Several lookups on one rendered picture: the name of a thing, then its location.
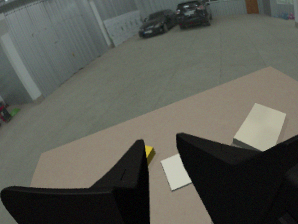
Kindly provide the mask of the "yellow rectangular block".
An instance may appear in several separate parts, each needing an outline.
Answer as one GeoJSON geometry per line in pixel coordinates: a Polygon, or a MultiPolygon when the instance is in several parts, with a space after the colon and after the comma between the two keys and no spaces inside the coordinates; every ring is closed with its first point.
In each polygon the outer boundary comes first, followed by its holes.
{"type": "Polygon", "coordinates": [[[145,147],[146,164],[149,165],[150,160],[153,159],[154,155],[156,155],[156,152],[154,152],[153,147],[148,147],[148,145],[144,145],[144,147],[145,147]]]}

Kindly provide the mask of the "white square pad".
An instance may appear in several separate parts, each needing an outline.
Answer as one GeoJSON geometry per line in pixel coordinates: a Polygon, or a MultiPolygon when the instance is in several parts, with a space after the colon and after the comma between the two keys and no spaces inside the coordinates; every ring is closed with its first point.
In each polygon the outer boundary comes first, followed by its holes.
{"type": "Polygon", "coordinates": [[[161,161],[162,167],[165,169],[166,179],[168,179],[173,190],[182,188],[182,186],[192,184],[192,179],[189,179],[188,172],[182,167],[184,163],[181,161],[180,155],[173,155],[169,159],[161,161]]]}

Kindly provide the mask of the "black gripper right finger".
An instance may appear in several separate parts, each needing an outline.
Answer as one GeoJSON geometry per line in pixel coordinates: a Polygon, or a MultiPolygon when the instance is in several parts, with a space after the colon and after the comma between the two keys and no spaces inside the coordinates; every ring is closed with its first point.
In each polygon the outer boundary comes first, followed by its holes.
{"type": "Polygon", "coordinates": [[[213,224],[259,224],[298,164],[298,135],[259,152],[181,132],[177,151],[213,224]]]}

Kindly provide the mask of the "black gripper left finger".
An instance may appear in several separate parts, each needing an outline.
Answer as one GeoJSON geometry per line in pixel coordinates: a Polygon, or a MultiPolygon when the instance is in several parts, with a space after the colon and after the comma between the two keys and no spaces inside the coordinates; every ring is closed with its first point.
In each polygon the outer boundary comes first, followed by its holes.
{"type": "Polygon", "coordinates": [[[144,140],[89,188],[8,186],[0,192],[17,224],[150,224],[144,140]]]}

